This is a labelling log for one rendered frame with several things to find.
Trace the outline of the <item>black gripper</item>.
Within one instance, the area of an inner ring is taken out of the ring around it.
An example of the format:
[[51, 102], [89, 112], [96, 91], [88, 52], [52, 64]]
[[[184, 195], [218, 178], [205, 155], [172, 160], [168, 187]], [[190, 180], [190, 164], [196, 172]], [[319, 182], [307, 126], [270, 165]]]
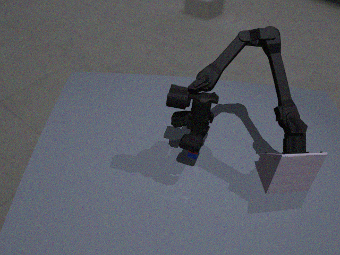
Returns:
[[[204, 142], [203, 138], [209, 130], [209, 123], [212, 123], [214, 114], [210, 112], [207, 116], [195, 115], [192, 111], [189, 115], [191, 118], [191, 131], [189, 134], [184, 134], [180, 140], [179, 147], [189, 150], [192, 153], [198, 153]], [[208, 122], [210, 120], [210, 122]]]

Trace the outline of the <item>blue block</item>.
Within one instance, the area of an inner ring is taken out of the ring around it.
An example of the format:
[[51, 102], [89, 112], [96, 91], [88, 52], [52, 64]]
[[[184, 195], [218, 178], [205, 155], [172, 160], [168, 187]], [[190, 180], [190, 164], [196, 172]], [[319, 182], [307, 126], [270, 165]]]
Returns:
[[[200, 152], [200, 151], [199, 151], [199, 152]], [[192, 153], [188, 152], [188, 157], [189, 157], [189, 158], [192, 158], [192, 159], [197, 159], [198, 156], [199, 156], [199, 152], [198, 152], [198, 155], [192, 154]]]

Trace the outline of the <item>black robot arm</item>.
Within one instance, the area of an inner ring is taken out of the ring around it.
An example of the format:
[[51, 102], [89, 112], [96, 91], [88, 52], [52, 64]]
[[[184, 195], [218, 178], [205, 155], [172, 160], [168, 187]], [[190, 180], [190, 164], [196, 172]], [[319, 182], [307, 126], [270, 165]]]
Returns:
[[[213, 90], [222, 72], [246, 45], [262, 47], [269, 59], [278, 97], [278, 106], [274, 108], [274, 113], [276, 122], [278, 121], [285, 133], [283, 153], [309, 153], [306, 152], [308, 126], [300, 119], [298, 109], [292, 100], [281, 57], [280, 32], [273, 26], [240, 31], [220, 56], [198, 73], [188, 88], [171, 85], [166, 106], [185, 109], [190, 106], [191, 99], [193, 99], [191, 111], [198, 116], [207, 116], [210, 113], [211, 103], [218, 104], [219, 96], [215, 92], [206, 92]], [[199, 93], [201, 91], [204, 92]], [[191, 118], [189, 118], [191, 111], [174, 112], [171, 125], [175, 128], [187, 126], [187, 129], [191, 129]]]

